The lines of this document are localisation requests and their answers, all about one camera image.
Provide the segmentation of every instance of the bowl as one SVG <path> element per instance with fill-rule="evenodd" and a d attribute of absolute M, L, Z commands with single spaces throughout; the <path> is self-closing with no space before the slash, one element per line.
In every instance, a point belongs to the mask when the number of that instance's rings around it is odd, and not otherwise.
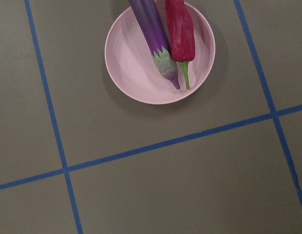
<path fill-rule="evenodd" d="M 156 4 L 169 38 L 165 1 L 158 0 Z M 111 79 L 127 96 L 147 104 L 173 103 L 191 95 L 208 77 L 215 59 L 214 34 L 202 13 L 185 5 L 193 20 L 196 53 L 189 63 L 189 90 L 179 65 L 179 90 L 161 76 L 131 7 L 111 26 L 105 43 L 105 62 Z"/>

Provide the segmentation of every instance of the tiled floor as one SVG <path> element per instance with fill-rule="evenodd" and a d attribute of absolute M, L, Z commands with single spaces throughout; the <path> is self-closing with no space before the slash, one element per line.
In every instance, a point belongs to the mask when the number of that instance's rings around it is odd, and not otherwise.
<path fill-rule="evenodd" d="M 216 58 L 175 104 L 126 97 L 126 0 L 0 0 L 0 234 L 302 234 L 302 0 L 188 0 Z"/>

